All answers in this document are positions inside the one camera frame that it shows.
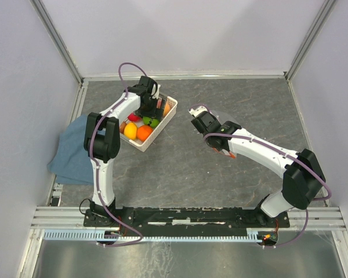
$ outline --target green fruit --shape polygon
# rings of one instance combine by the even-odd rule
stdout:
[[[158,124],[160,123],[160,121],[157,120],[157,119],[151,119],[151,118],[149,118],[149,117],[143,117],[143,123],[144,123],[145,125],[148,125],[148,126],[152,127],[152,128],[155,128],[155,127],[158,126]]]

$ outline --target white basket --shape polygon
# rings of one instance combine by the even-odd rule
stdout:
[[[150,134],[150,136],[145,140],[145,142],[140,141],[139,139],[131,140],[122,133],[120,133],[120,137],[128,142],[130,145],[133,145],[136,147],[138,150],[144,152],[146,149],[152,144],[153,140],[159,135],[160,132],[164,129],[164,127],[169,123],[169,121],[174,117],[176,113],[176,106],[178,102],[171,97],[168,97],[167,100],[168,104],[170,105],[170,111],[169,113],[163,118],[163,120],[158,124],[156,128],[154,128],[153,132]],[[139,122],[135,122],[135,125],[137,127],[140,127],[144,125],[143,121],[140,120]]]

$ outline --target white wall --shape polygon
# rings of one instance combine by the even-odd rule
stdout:
[[[28,0],[0,0],[0,278],[15,277],[77,83]]]
[[[84,77],[124,61],[150,74],[282,74],[323,2],[43,0]]]
[[[292,84],[332,204],[348,227],[348,0],[338,1]]]

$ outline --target blue cloth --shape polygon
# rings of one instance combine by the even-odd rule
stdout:
[[[48,164],[59,184],[93,185],[92,164],[84,150],[86,119],[86,115],[81,115],[60,135],[57,154]]]

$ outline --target floor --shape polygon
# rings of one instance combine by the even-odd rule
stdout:
[[[281,232],[281,240],[294,237]],[[37,278],[344,278],[331,232],[306,232],[293,247],[250,243],[142,243],[102,248],[92,242],[43,241]]]
[[[241,155],[227,158],[203,143],[187,112],[196,103],[228,113],[242,127],[273,144],[297,151],[307,147],[285,79],[159,83],[162,93],[178,101],[177,113],[145,152],[122,141],[114,163],[118,207],[254,207],[281,188],[282,180],[269,169]],[[122,91],[120,81],[89,82],[82,113],[104,110]],[[78,206],[92,193],[90,185],[65,185],[61,206]],[[312,205],[323,206],[323,202]]]

